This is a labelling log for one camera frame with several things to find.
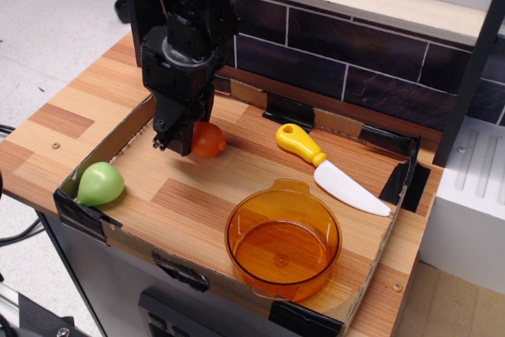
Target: tile backsplash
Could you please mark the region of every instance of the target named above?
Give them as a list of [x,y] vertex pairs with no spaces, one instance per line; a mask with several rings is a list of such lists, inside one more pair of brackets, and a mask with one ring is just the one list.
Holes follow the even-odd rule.
[[[443,130],[472,47],[285,0],[233,0],[230,66]],[[505,39],[469,115],[503,123]]]

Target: knife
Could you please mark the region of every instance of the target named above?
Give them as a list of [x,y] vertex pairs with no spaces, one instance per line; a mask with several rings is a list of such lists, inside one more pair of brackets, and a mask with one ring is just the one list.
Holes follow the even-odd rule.
[[320,146],[298,125],[284,124],[275,134],[277,144],[316,167],[316,183],[333,197],[364,212],[387,217],[391,209],[327,160]]

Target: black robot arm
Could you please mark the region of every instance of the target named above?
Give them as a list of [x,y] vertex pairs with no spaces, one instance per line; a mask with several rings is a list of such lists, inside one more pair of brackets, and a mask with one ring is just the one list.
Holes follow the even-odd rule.
[[210,118],[211,80],[238,19],[230,0],[160,1],[166,25],[154,27],[142,42],[143,82],[156,101],[153,146],[188,155],[193,123]]

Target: orange bowl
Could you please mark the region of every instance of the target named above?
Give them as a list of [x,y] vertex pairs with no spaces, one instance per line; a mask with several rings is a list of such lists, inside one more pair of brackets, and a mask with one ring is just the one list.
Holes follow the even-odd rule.
[[237,278],[275,300],[317,293],[342,249],[333,212],[308,185],[286,179],[243,200],[228,219],[225,238]]

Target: toy fruit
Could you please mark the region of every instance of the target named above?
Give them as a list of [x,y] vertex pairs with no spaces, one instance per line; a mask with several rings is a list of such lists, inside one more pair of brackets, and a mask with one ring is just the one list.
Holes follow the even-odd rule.
[[107,162],[93,163],[80,177],[77,203],[93,207],[109,203],[121,195],[125,179]]
[[195,122],[191,151],[204,158],[211,158],[226,147],[223,131],[210,122]]

